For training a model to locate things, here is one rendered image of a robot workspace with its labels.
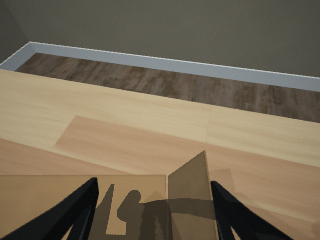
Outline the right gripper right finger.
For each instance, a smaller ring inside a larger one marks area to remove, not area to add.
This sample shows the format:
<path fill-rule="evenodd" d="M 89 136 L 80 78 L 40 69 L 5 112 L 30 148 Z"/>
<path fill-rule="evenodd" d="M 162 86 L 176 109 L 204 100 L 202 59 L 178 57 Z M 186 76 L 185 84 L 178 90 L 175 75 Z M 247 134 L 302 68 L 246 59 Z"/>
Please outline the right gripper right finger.
<path fill-rule="evenodd" d="M 294 240 L 248 209 L 217 181 L 211 181 L 219 240 Z M 231 225 L 231 226 L 230 226 Z"/>

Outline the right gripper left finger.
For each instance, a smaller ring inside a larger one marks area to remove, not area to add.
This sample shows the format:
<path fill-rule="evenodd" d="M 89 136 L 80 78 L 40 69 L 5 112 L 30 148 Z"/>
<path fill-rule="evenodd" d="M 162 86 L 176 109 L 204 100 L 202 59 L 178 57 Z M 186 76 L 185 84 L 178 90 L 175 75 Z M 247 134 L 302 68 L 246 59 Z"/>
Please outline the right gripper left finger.
<path fill-rule="evenodd" d="M 60 203 L 0 240 L 88 240 L 99 196 L 92 177 Z"/>

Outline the flat brown cardboard box blank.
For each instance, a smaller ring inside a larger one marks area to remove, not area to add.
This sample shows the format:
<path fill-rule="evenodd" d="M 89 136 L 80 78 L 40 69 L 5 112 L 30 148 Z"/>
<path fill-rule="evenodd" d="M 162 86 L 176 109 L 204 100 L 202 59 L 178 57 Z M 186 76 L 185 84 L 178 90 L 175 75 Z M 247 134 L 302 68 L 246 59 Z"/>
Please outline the flat brown cardboard box blank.
<path fill-rule="evenodd" d="M 166 175 L 0 175 L 0 239 L 92 177 L 88 240 L 166 240 Z M 206 150 L 168 176 L 169 240 L 219 240 Z"/>

